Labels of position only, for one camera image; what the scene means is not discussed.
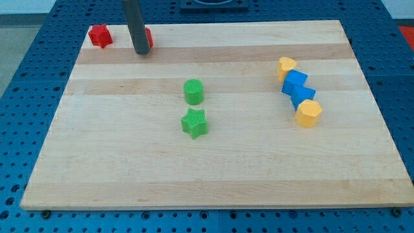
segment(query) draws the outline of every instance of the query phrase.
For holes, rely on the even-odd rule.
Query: blue cube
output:
[[[313,98],[315,97],[315,93],[316,91],[314,89],[295,85],[293,87],[293,92],[290,96],[290,100],[292,101],[295,111],[298,110],[298,106],[304,100],[313,100]]]
[[[283,83],[282,92],[291,95],[293,87],[295,85],[303,86],[305,84],[308,75],[299,71],[291,70]]]

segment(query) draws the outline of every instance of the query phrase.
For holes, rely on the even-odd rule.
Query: metal pole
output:
[[[145,55],[151,48],[149,47],[139,0],[121,0],[121,2],[135,52],[139,55]]]

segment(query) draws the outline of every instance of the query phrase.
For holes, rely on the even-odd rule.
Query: wood grain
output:
[[[125,26],[88,38],[21,206],[27,210],[412,206],[414,187],[338,21],[150,25],[138,57]],[[296,124],[280,56],[323,107]],[[209,133],[192,140],[182,86],[204,84]]]

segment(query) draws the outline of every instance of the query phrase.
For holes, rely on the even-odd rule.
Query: yellow hexagon block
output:
[[[279,82],[284,82],[289,71],[296,67],[296,61],[292,58],[281,57],[278,65]]]
[[[296,122],[303,127],[314,126],[322,114],[321,105],[314,100],[304,100],[296,110]]]

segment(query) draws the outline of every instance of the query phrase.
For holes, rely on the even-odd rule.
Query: green block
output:
[[[196,139],[200,135],[207,134],[207,120],[204,110],[188,109],[187,115],[181,118],[182,130],[191,135],[192,139]]]
[[[184,96],[187,104],[197,105],[204,100],[202,93],[202,82],[200,80],[188,80],[184,84]]]

